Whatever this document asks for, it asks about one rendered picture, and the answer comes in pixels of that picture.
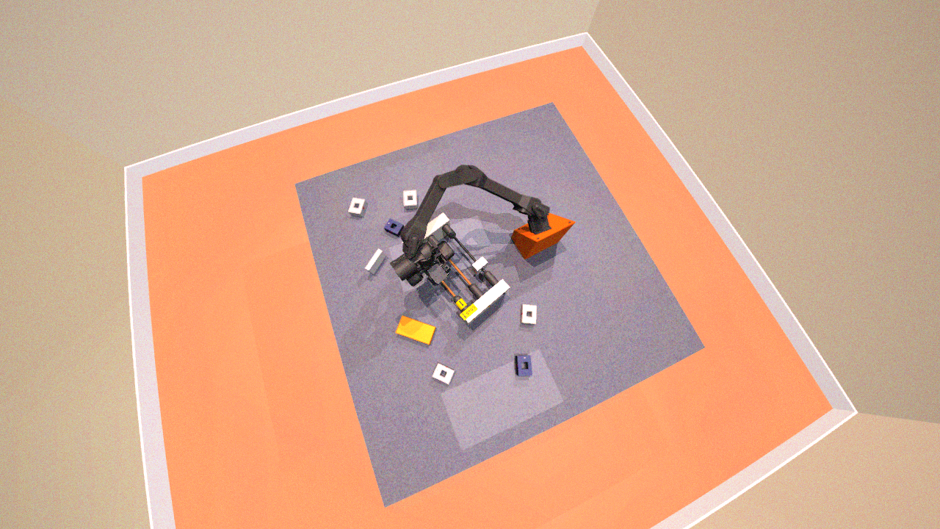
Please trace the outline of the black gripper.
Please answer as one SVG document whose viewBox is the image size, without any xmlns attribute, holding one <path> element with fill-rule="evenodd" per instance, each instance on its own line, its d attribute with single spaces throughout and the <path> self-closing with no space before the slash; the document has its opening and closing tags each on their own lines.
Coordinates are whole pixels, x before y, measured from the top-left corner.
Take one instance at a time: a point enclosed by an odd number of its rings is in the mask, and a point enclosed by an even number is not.
<svg viewBox="0 0 940 529">
<path fill-rule="evenodd" d="M 455 252 L 454 252 L 453 250 L 451 250 L 450 245 L 447 244 L 446 241 L 442 241 L 442 243 L 437 244 L 437 246 L 438 246 L 438 248 L 437 248 L 437 250 L 435 250 L 435 252 L 434 252 L 434 255 L 435 255 L 435 256 L 434 256 L 434 260 L 433 260 L 430 264 L 428 264 L 428 265 L 420 265 L 419 269 L 417 269 L 416 272 L 414 272 L 412 275 L 410 275 L 408 278 L 406 278 L 406 280 L 408 281 L 408 283 L 409 283 L 411 286 L 414 286 L 414 285 L 418 284 L 421 280 L 423 280 L 424 277 L 423 277 L 423 275 L 421 275 L 421 274 L 422 274 L 422 273 L 425 273 L 424 271 L 425 271 L 425 269 L 427 269 L 428 267 L 432 267 L 433 262 L 436 262 L 437 259 L 439 260 L 439 262 L 446 262 L 446 261 L 449 260 L 452 256 L 455 255 Z M 422 270 L 422 269 L 423 269 L 423 270 Z M 422 271 L 421 271 L 421 270 L 422 270 Z M 420 273 L 420 272 L 421 272 L 421 273 Z"/>
</svg>

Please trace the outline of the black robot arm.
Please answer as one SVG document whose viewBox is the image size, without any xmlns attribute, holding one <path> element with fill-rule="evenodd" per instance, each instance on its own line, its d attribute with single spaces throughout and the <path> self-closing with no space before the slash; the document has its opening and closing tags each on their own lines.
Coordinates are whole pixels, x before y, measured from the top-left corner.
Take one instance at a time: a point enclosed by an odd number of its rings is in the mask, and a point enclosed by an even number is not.
<svg viewBox="0 0 940 529">
<path fill-rule="evenodd" d="M 540 234 L 541 232 L 552 229 L 549 224 L 549 206 L 531 195 L 523 195 L 511 190 L 506 185 L 497 183 L 493 179 L 485 176 L 484 172 L 474 165 L 459 165 L 454 171 L 437 175 L 433 179 L 424 200 L 421 201 L 419 210 L 409 220 L 400 232 L 402 238 L 403 255 L 390 262 L 391 267 L 395 269 L 397 277 L 404 281 L 410 275 L 417 271 L 420 265 L 429 265 L 434 260 L 433 251 L 438 246 L 433 239 L 423 243 L 427 232 L 427 222 L 429 222 L 438 202 L 441 200 L 444 191 L 452 185 L 474 185 L 481 190 L 486 190 L 491 194 L 498 195 L 503 200 L 513 202 L 513 209 L 521 214 L 528 215 L 528 225 L 531 232 Z M 430 276 L 436 284 L 440 284 L 450 273 L 450 267 L 440 262 L 433 262 L 432 267 L 425 269 L 425 274 Z"/>
</svg>

